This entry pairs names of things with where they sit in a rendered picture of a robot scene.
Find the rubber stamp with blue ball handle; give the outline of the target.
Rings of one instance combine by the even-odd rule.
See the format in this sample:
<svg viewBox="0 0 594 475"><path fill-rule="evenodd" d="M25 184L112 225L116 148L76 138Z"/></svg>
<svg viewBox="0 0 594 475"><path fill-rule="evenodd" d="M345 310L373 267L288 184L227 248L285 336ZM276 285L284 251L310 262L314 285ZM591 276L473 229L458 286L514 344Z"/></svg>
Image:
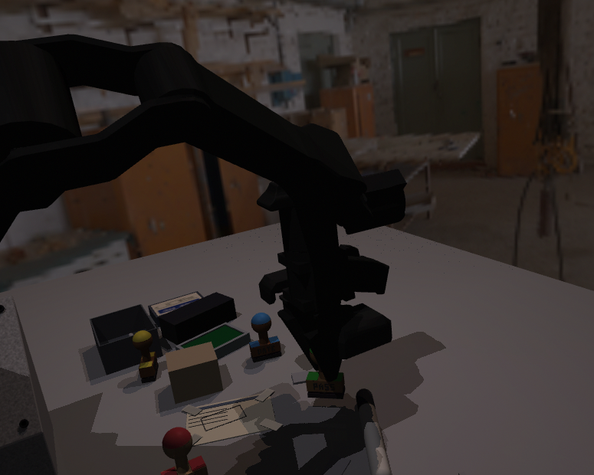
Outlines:
<svg viewBox="0 0 594 475"><path fill-rule="evenodd" d="M253 362L272 359L281 355L281 344L277 336L268 338L271 318L266 313L257 313L251 319L252 329L258 333L259 340L249 343Z"/></svg>

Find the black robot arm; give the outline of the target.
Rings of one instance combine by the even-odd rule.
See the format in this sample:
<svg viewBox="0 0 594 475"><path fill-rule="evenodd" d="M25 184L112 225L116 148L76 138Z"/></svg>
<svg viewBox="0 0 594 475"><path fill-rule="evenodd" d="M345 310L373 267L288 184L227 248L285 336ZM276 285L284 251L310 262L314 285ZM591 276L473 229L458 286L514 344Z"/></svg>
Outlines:
<svg viewBox="0 0 594 475"><path fill-rule="evenodd" d="M141 104L82 136L69 87ZM188 143L272 182L283 246L318 251L405 217L398 169L361 176L339 134L297 126L199 64L181 46L127 46L77 34L0 41L0 242L21 211L110 182L154 149Z"/></svg>

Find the tan box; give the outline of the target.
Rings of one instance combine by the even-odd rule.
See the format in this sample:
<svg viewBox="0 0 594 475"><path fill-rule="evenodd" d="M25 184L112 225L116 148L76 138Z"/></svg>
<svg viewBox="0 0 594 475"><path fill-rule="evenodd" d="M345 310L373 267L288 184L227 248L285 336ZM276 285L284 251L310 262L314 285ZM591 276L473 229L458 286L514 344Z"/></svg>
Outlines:
<svg viewBox="0 0 594 475"><path fill-rule="evenodd" d="M212 342L166 353L175 404L223 391Z"/></svg>

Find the beige paper card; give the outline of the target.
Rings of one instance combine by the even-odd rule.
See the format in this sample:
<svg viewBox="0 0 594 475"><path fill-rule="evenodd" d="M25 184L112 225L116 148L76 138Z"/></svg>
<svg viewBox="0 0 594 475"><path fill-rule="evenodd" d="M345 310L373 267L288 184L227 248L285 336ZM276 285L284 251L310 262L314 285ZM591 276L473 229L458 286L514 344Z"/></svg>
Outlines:
<svg viewBox="0 0 594 475"><path fill-rule="evenodd" d="M192 446L222 441L262 431L277 431L271 403L274 390L261 394L221 401L210 405L185 406L186 430L192 435Z"/></svg>

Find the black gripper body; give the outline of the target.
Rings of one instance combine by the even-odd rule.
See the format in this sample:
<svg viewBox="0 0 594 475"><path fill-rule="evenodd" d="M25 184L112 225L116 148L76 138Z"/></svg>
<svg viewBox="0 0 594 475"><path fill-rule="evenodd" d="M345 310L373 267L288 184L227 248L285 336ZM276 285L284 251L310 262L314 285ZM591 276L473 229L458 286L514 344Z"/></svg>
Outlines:
<svg viewBox="0 0 594 475"><path fill-rule="evenodd" d="M392 341L391 320L361 303L341 305L344 290L340 263L348 252L339 241L318 251L277 254L286 269L265 274L259 283L261 299L273 304L276 293L292 317L308 313L320 322L322 346L337 359L349 359Z"/></svg>

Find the red rubber stamp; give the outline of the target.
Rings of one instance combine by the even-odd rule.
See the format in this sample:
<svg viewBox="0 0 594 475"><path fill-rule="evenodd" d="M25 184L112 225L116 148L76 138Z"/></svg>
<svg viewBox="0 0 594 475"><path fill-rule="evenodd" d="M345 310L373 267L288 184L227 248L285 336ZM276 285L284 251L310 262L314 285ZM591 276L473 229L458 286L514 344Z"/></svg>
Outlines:
<svg viewBox="0 0 594 475"><path fill-rule="evenodd" d="M166 456L175 459L176 466L164 470L161 475L208 475L202 455L188 460L187 454L192 449L192 435L183 427L174 427L162 439L162 448Z"/></svg>

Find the green-handled pass stamp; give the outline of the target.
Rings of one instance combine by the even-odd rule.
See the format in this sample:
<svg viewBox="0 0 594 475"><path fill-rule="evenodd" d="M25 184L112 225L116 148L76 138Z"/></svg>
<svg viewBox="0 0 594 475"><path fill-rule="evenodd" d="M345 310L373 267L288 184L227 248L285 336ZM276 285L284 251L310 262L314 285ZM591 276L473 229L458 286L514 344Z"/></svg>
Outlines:
<svg viewBox="0 0 594 475"><path fill-rule="evenodd" d="M317 360L315 359L311 349L310 349L310 358L316 364ZM343 372L339 372L337 379L331 382L328 382L322 373L319 365L318 365L318 372L309 372L306 379L307 384L307 396L308 398L335 398L335 399L343 399L344 392L345 392L345 382L344 382L344 374Z"/></svg>

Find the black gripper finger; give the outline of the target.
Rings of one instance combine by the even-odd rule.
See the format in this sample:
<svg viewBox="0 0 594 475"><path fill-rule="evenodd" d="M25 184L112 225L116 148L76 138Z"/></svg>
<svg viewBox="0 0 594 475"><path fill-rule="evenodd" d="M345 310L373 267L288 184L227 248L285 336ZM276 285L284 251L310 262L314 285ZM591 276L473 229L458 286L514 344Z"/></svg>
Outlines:
<svg viewBox="0 0 594 475"><path fill-rule="evenodd" d="M310 358L310 347L304 337L304 334L316 330L320 322L314 319L308 313L303 313L298 316L292 317L284 310L280 310L277 312L277 314L282 319L286 327L289 329L290 333L295 338L298 345L301 347L310 364L316 371L318 371L318 364L314 363Z"/></svg>
<svg viewBox="0 0 594 475"><path fill-rule="evenodd" d="M337 379L342 359L337 359L322 346L317 329L304 334L317 363L328 382Z"/></svg>

